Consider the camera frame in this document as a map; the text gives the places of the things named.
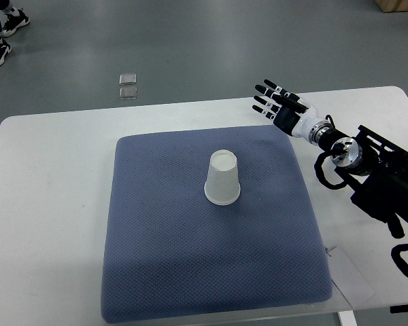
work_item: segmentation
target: black cable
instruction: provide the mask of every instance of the black cable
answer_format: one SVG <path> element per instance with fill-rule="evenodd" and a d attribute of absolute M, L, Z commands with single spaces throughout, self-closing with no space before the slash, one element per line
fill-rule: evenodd
<path fill-rule="evenodd" d="M 338 156 L 341 154 L 344 154 L 345 151 L 341 150 L 341 149 L 331 149 L 329 151 L 324 151 L 323 153 L 321 153 L 318 156 L 318 159 L 316 160 L 316 163 L 314 164 L 314 170 L 316 172 L 316 177 L 318 178 L 319 182 L 324 185 L 325 187 L 327 187 L 328 189 L 331 190 L 338 190 L 341 188 L 346 187 L 347 182 L 343 181 L 341 183 L 338 183 L 336 185 L 333 185 L 332 183 L 329 183 L 328 180 L 326 180 L 324 171 L 322 169 L 322 165 L 325 162 L 325 159 L 329 156 Z"/>
<path fill-rule="evenodd" d="M 408 251 L 408 243 L 395 246 L 392 249 L 392 259 L 402 274 L 408 278 L 408 263 L 401 257 L 402 251 Z"/>
<path fill-rule="evenodd" d="M 333 117 L 331 117 L 329 114 L 327 114 L 325 119 L 327 119 L 330 122 L 330 124 L 332 124 L 333 127 L 335 128 Z"/>

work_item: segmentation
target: white paper cup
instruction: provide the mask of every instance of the white paper cup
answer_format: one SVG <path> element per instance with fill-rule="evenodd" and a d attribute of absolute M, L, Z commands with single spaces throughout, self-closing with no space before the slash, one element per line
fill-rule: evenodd
<path fill-rule="evenodd" d="M 238 199 L 240 184 L 236 155 L 226 149 L 211 155 L 204 193 L 217 205 L 229 205 Z"/>

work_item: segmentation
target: blue cushion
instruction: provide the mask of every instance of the blue cushion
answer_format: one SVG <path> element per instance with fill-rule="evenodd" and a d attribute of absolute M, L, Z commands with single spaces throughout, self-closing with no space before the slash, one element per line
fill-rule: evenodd
<path fill-rule="evenodd" d="M 238 160 L 241 195 L 228 206 L 204 194 L 219 149 Z M 331 293 L 307 189 L 276 127 L 118 141 L 101 293 L 108 323 L 308 304 Z"/>

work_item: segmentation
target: gray floor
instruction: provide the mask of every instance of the gray floor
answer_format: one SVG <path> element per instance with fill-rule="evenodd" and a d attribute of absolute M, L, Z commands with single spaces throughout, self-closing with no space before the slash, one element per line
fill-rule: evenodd
<path fill-rule="evenodd" d="M 393 85 L 408 95 L 408 12 L 383 14 L 373 0 L 14 3 L 32 23 L 8 39 L 14 51 L 0 67 L 0 123 L 11 115 L 253 96 L 265 78 L 292 92 Z M 118 78 L 127 72 L 137 74 L 138 99 L 121 101 Z M 386 308 L 356 318 L 362 326 L 408 325 L 408 314 Z M 338 318 L 249 324 L 338 325 Z"/>

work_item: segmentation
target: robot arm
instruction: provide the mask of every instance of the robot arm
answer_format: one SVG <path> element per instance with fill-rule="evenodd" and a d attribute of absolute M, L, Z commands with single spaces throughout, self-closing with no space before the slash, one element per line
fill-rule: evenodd
<path fill-rule="evenodd" d="M 330 116 L 318 117 L 316 108 L 306 100 L 269 80 L 265 84 L 267 87 L 256 86 L 264 96 L 254 97 L 264 108 L 252 108 L 286 134 L 318 145 L 324 151 L 314 164 L 320 183 L 330 189 L 350 186 L 354 190 L 352 203 L 387 223 L 393 237 L 402 238 L 405 234 L 397 215 L 408 223 L 408 152 L 364 126 L 358 127 L 357 136 L 349 137 L 335 128 Z M 322 164 L 327 157 L 331 157 L 335 172 L 343 179 L 338 185 L 325 179 Z M 352 175 L 367 178 L 360 183 Z M 393 248 L 392 258 L 408 277 L 408 265 L 401 259 L 401 251 L 408 251 L 408 245 Z"/>

